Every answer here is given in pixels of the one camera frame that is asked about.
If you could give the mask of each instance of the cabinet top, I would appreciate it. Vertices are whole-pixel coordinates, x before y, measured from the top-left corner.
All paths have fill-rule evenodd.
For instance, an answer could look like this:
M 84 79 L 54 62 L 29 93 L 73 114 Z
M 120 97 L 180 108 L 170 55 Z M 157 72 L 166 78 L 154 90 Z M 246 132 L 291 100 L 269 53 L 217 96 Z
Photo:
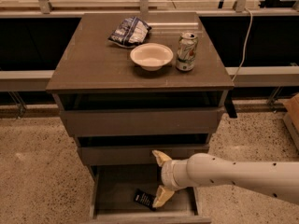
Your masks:
M 47 91 L 52 93 L 105 91 L 210 91 L 230 90 L 234 84 L 195 13 L 152 12 L 146 21 L 152 29 L 145 43 L 168 46 L 174 52 L 171 63 L 149 72 L 130 59 L 131 49 L 107 39 L 123 19 L 136 13 L 85 14 L 60 60 Z M 176 68 L 178 39 L 182 32 L 198 34 L 195 67 Z

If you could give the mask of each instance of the concrete floor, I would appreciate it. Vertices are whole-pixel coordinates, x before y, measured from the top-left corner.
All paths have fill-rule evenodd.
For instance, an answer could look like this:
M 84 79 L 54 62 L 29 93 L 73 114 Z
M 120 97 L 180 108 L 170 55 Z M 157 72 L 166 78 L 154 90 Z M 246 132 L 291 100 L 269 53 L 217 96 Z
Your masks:
M 93 180 L 52 109 L 30 108 L 22 119 L 0 106 L 0 223 L 89 220 Z M 284 112 L 223 115 L 209 153 L 231 161 L 299 161 Z M 213 224 L 299 223 L 299 205 L 233 186 L 201 188 L 201 211 Z

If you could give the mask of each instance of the cabinet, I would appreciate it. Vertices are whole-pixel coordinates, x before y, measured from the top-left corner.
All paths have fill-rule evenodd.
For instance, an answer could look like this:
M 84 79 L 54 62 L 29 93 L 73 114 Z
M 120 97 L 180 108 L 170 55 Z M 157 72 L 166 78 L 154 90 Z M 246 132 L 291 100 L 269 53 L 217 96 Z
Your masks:
M 154 12 L 146 19 L 152 27 L 146 42 L 174 54 L 182 31 L 198 34 L 196 65 L 186 73 L 177 70 L 176 55 L 162 69 L 145 71 L 129 49 L 107 41 L 130 16 L 138 14 L 84 15 L 47 87 L 94 176 L 98 166 L 155 163 L 153 149 L 174 159 L 207 151 L 234 86 L 195 13 Z

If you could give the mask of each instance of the black panel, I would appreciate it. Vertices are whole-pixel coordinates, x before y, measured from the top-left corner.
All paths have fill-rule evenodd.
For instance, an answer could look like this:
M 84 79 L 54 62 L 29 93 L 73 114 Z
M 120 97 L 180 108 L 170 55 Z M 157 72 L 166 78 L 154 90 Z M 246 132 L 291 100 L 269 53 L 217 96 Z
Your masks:
M 249 17 L 202 17 L 226 67 L 239 66 Z M 254 17 L 244 66 L 299 63 L 299 16 Z
M 79 18 L 1 19 L 0 68 L 54 70 Z

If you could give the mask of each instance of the soda can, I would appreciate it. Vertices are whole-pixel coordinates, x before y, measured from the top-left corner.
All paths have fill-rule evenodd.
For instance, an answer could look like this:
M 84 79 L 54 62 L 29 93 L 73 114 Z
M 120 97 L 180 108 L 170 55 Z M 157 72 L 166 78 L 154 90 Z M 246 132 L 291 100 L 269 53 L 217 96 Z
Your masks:
M 198 36 L 192 32 L 184 32 L 178 41 L 177 69 L 190 71 L 194 68 Z

